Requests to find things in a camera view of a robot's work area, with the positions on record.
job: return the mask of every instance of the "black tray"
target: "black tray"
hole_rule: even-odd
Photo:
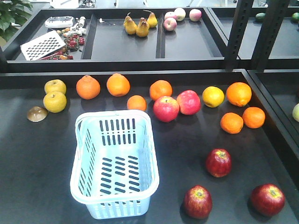
[[[5,45],[3,52],[8,60],[8,72],[40,71],[109,71],[164,69],[218,69],[223,68],[223,55],[227,40],[206,7],[199,8],[202,19],[191,22],[190,8],[186,18],[178,22],[174,32],[163,28],[164,15],[174,8],[149,9],[158,18],[156,28],[150,29],[146,38],[128,35],[123,27],[125,16],[139,22],[149,12],[134,9],[41,9],[27,25]],[[73,61],[28,62],[20,51],[20,45],[50,31],[44,22],[50,16],[69,15],[86,17],[88,34],[83,52],[76,52]]]
[[[294,106],[299,103],[299,70],[250,70],[249,73],[254,81],[261,83],[261,92],[275,108],[277,115],[299,146],[299,122],[292,116]],[[299,148],[294,154],[298,159]]]
[[[295,224],[299,218],[298,183],[292,181],[298,166],[286,166],[293,151],[293,140],[272,107],[263,98],[245,70],[137,71],[123,72],[131,82],[124,97],[112,97],[106,81],[112,72],[93,72],[99,80],[101,93],[92,100],[81,99],[75,90],[82,73],[25,73],[0,76],[1,123],[1,222],[52,224],[193,224],[193,223],[272,223]],[[26,119],[27,110],[42,106],[43,86],[54,78],[62,79],[67,87],[68,104],[64,111],[38,123]],[[158,79],[173,86],[173,97],[192,89],[201,97],[202,91],[216,85],[224,91],[237,81],[248,83],[253,91],[249,106],[259,106],[266,112],[262,128],[244,127],[231,135],[220,128],[226,112],[242,114],[245,108],[227,100],[218,108],[202,106],[194,116],[180,114],[170,123],[159,122],[152,111],[149,86]],[[75,120],[84,112],[126,109],[127,99],[135,94],[148,101],[157,154],[160,185],[150,200],[148,212],[139,217],[109,220],[93,219],[86,206],[70,194],[70,176],[76,149]],[[216,147],[226,148],[233,159],[232,172],[214,178],[204,167],[207,154]],[[272,218],[254,211],[248,199],[252,189],[267,182],[278,185],[287,201],[283,210]],[[212,194],[213,209],[208,219],[189,218],[181,204],[185,192],[195,184],[206,187]]]
[[[265,13],[266,7],[253,7],[250,12],[250,18],[246,26],[243,41],[238,56],[241,61],[239,68],[250,69],[250,59],[256,45],[256,41],[262,26],[262,23],[255,21],[257,13]],[[227,39],[233,24],[235,8],[232,7],[208,7],[217,24],[223,31]],[[298,24],[291,22],[292,14],[299,12],[299,7],[289,7],[285,18],[281,24],[272,52],[269,56],[268,69],[287,69],[296,68],[296,62],[299,60]]]

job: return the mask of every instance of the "lemon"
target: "lemon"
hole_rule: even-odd
[[[202,92],[202,99],[208,107],[218,107],[224,101],[224,93],[215,86],[209,86]]]
[[[66,102],[65,95],[58,91],[49,92],[43,98],[44,107],[52,113],[63,111],[66,107]]]

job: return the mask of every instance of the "pear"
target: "pear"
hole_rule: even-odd
[[[149,10],[144,10],[145,12],[149,12],[149,17],[148,17],[148,24],[149,24],[149,28],[155,28],[156,25],[158,24],[158,20],[155,16],[155,14]]]
[[[126,23],[127,23],[128,19],[131,19],[131,17],[129,15],[130,15],[130,13],[128,13],[127,16],[125,17],[125,21],[123,22],[124,27],[126,27]]]
[[[149,29],[149,28],[150,28],[150,25],[149,25],[149,23],[146,21],[146,19],[143,18],[143,17],[140,18],[139,23],[138,23],[138,27],[141,25],[141,23],[142,23],[143,21],[146,23],[146,26],[147,26],[147,28]]]
[[[136,33],[137,25],[132,19],[128,19],[126,22],[125,30],[127,34],[133,35]]]
[[[146,37],[149,34],[149,28],[148,23],[145,21],[142,21],[140,25],[137,26],[136,29],[136,35],[139,37]]]

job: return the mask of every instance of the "light blue basket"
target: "light blue basket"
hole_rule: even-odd
[[[95,219],[140,216],[159,185],[150,117],[139,110],[89,112],[75,124],[71,194]]]

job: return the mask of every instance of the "potted plant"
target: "potted plant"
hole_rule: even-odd
[[[12,23],[22,26],[29,19],[25,8],[32,11],[29,0],[0,0],[0,37],[8,41],[18,30]]]

